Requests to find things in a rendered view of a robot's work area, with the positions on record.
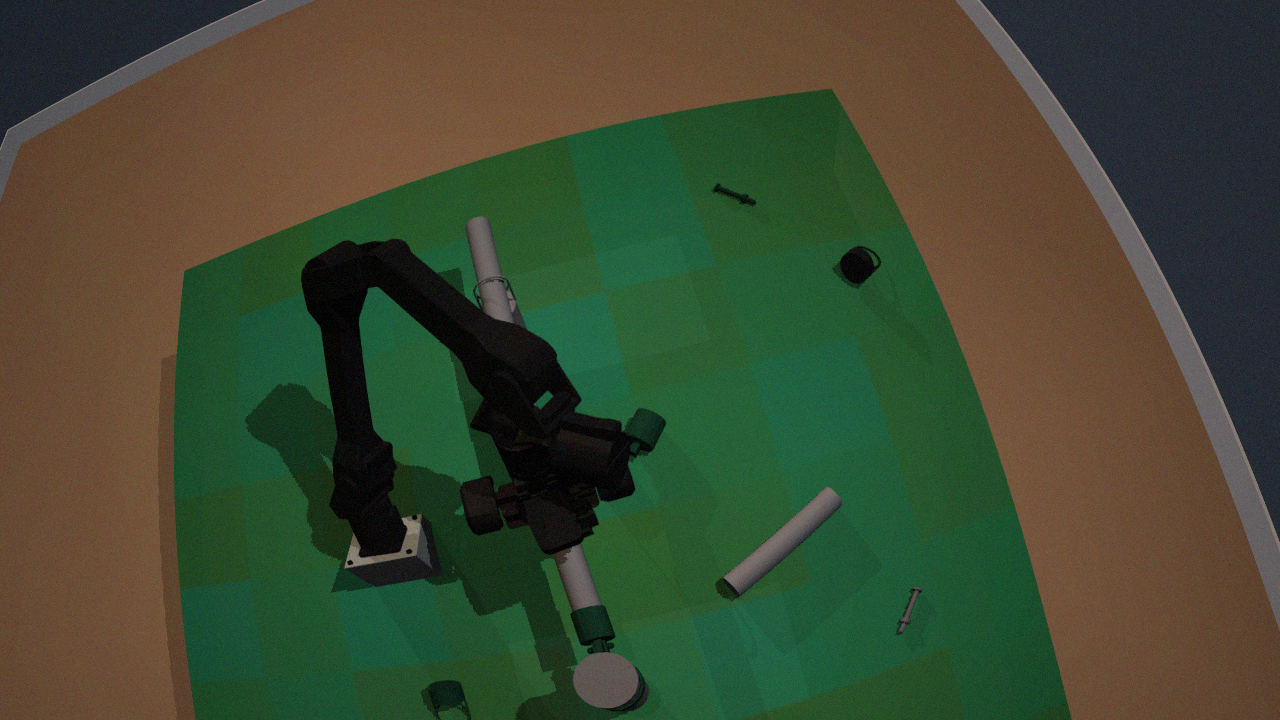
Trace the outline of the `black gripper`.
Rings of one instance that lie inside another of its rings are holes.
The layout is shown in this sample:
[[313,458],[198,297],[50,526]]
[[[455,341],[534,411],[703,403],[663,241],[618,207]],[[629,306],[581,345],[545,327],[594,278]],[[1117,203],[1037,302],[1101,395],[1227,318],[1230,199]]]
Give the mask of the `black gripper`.
[[506,518],[506,524],[509,529],[529,525],[524,521],[518,512],[516,506],[516,495],[521,495],[525,491],[529,491],[530,495],[539,493],[543,489],[547,489],[547,483],[550,480],[562,480],[570,489],[571,496],[576,495],[579,500],[589,498],[593,509],[598,506],[599,498],[600,501],[611,502],[630,496],[635,491],[628,464],[625,477],[620,482],[620,487],[613,492],[556,477],[550,474],[549,468],[532,477],[515,474],[508,468],[507,470],[512,482],[499,486],[497,493],[493,489],[494,482],[492,480],[492,475],[481,477],[476,480],[467,480],[460,489],[466,521],[468,523],[470,530],[477,536],[500,530],[500,528],[504,527],[503,520],[500,519],[500,512],[503,518]]

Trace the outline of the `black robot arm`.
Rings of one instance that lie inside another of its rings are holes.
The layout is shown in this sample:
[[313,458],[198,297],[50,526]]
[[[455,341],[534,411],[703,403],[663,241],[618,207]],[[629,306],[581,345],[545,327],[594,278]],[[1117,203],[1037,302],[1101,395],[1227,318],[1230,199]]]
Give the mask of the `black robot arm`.
[[[575,413],[581,398],[556,350],[524,327],[483,313],[403,240],[342,241],[306,263],[301,277],[308,313],[323,332],[337,425],[330,507],[349,521],[358,557],[398,553],[407,527],[388,493],[397,470],[393,446],[372,428],[358,316],[378,287],[460,357],[483,396],[470,427],[492,436],[506,468],[550,474],[614,491],[625,477],[630,442],[622,423]],[[553,395],[540,409],[532,404]],[[579,546],[599,525],[589,498],[559,480],[516,495],[516,506],[547,555]]]

